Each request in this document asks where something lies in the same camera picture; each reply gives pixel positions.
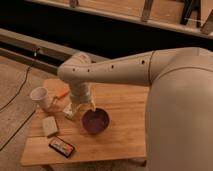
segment cable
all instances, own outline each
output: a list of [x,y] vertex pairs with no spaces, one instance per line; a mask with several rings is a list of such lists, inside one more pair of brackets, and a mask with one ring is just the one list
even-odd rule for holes
[[20,131],[20,129],[27,123],[27,121],[33,116],[35,110],[25,119],[25,121],[21,124],[21,126],[14,132],[14,134],[7,140],[7,142],[0,147],[0,152],[9,144],[9,142],[15,137],[15,135]]
[[39,50],[40,50],[40,48],[37,48],[36,51],[34,52],[34,60],[33,60],[32,64],[27,67],[24,81],[20,85],[18,91],[15,93],[15,95],[5,105],[0,107],[0,113],[20,94],[22,88],[24,87],[25,83],[27,82],[28,74],[29,74],[31,68],[35,65],[35,63],[37,61],[37,53],[38,53]]

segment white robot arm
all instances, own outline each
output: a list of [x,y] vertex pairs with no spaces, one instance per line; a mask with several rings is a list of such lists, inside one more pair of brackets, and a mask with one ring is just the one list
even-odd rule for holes
[[100,63],[75,54],[58,69],[73,103],[91,101],[89,82],[151,86],[146,108],[149,171],[212,171],[213,53],[160,50]]

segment orange object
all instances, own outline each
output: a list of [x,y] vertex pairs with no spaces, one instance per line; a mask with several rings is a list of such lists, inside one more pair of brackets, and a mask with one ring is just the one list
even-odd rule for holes
[[60,100],[61,98],[65,97],[67,94],[69,94],[70,90],[68,88],[63,89],[62,91],[58,92],[55,95],[55,98],[57,100]]

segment wooden table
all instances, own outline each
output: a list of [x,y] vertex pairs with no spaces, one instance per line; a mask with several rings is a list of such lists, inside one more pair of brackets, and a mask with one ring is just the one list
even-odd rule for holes
[[213,0],[201,0],[202,25],[206,22],[212,10],[213,10]]
[[[44,87],[53,97],[67,85],[48,79]],[[81,124],[82,115],[89,109],[86,105],[73,120],[66,119],[62,110],[69,103],[69,96],[58,101],[49,113],[38,107],[22,155],[23,166],[145,157],[144,110],[148,88],[112,84],[92,84],[91,88],[97,107],[110,116],[109,127],[98,135],[89,135]],[[48,147],[51,138],[44,136],[41,120],[49,115],[56,118],[60,131],[57,136],[76,147],[68,159]]]

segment small object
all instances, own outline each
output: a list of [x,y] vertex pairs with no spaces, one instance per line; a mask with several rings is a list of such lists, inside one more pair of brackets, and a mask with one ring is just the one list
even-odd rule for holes
[[40,108],[47,110],[50,107],[48,91],[44,87],[37,87],[30,93],[30,98],[36,102]]
[[109,116],[100,108],[97,108],[95,112],[88,110],[82,118],[82,124],[90,134],[97,134],[108,127]]
[[72,105],[71,103],[69,103],[63,110],[64,112],[64,116],[68,119],[72,119],[72,117],[74,116],[74,113],[72,112]]
[[63,112],[65,113],[65,117],[68,119],[72,119],[80,107],[81,104],[69,103],[63,110]]
[[44,130],[44,135],[46,137],[50,137],[56,133],[58,133],[58,127],[56,125],[55,118],[53,116],[49,116],[42,120],[42,126]]
[[53,148],[55,151],[60,153],[61,155],[65,156],[66,158],[70,157],[72,152],[74,151],[75,147],[71,144],[65,142],[64,140],[54,137],[50,143],[49,147]]
[[63,90],[61,90],[60,92],[58,92],[54,97],[53,97],[53,103],[55,103],[56,100],[60,100],[63,97],[65,97],[67,94],[69,94],[69,89],[65,88]]

